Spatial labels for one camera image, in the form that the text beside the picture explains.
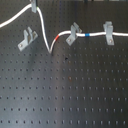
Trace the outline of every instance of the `blue marking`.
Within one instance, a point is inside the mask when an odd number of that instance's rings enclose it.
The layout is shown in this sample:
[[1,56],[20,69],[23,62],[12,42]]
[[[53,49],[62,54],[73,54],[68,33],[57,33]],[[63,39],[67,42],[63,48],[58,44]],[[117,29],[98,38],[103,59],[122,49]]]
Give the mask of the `blue marking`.
[[85,33],[85,36],[90,36],[90,34],[89,33]]

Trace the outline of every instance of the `cable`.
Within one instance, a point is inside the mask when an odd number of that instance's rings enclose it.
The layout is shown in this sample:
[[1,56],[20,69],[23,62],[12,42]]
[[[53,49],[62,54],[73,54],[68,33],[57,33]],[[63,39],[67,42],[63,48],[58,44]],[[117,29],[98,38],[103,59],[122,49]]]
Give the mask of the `cable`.
[[[18,18],[21,14],[23,14],[26,10],[28,10],[29,8],[31,8],[32,5],[29,4],[27,5],[26,7],[24,7],[19,13],[17,13],[15,16],[13,16],[11,19],[9,19],[8,21],[0,24],[0,28],[10,24],[11,22],[13,22],[16,18]],[[53,46],[55,44],[55,42],[57,41],[57,39],[62,36],[62,35],[66,35],[66,34],[71,34],[71,31],[63,31],[61,33],[59,33],[56,38],[53,40],[52,44],[51,44],[51,47],[49,47],[48,45],[48,42],[47,42],[47,38],[46,38],[46,35],[45,35],[45,28],[44,28],[44,20],[43,20],[43,15],[42,15],[42,12],[40,10],[39,7],[37,7],[37,11],[39,13],[39,16],[40,16],[40,20],[41,20],[41,26],[42,26],[42,34],[43,34],[43,37],[44,37],[44,41],[45,41],[45,44],[46,44],[46,47],[48,49],[48,52],[51,53],[52,52],[52,49],[53,49]],[[89,37],[89,36],[101,36],[101,35],[106,35],[106,32],[97,32],[97,33],[76,33],[76,35],[78,37]],[[128,36],[127,33],[116,33],[116,32],[113,32],[112,35],[114,36]]]
[[9,19],[8,21],[6,21],[6,22],[0,24],[0,28],[6,26],[6,25],[8,25],[8,24],[10,24],[12,21],[14,21],[16,18],[18,18],[21,14],[23,14],[26,10],[28,10],[28,9],[31,8],[31,7],[32,7],[31,4],[29,4],[29,5],[27,5],[26,7],[24,7],[19,13],[17,13],[17,14],[16,14],[15,16],[13,16],[11,19]]
[[113,32],[112,33],[114,36],[128,36],[127,33],[116,33],[116,32]]

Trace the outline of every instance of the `bracket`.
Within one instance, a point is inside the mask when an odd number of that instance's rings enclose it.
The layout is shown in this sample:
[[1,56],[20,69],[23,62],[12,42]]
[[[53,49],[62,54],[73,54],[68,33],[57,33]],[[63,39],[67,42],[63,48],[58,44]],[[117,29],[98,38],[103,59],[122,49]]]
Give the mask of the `bracket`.
[[74,24],[71,26],[71,35],[66,39],[66,42],[71,46],[73,42],[77,39],[76,33],[82,33],[82,30],[79,28],[79,26],[74,22]]
[[32,12],[36,13],[37,10],[37,0],[30,0],[32,4]]
[[105,24],[103,25],[104,27],[104,31],[106,32],[106,40],[107,40],[107,44],[108,45],[114,45],[114,40],[112,37],[112,33],[113,33],[113,25],[111,21],[107,21],[105,22]]
[[37,33],[35,31],[32,32],[30,27],[28,27],[28,32],[24,30],[24,40],[20,44],[18,44],[18,48],[20,51],[23,51],[28,45],[30,45],[38,37]]

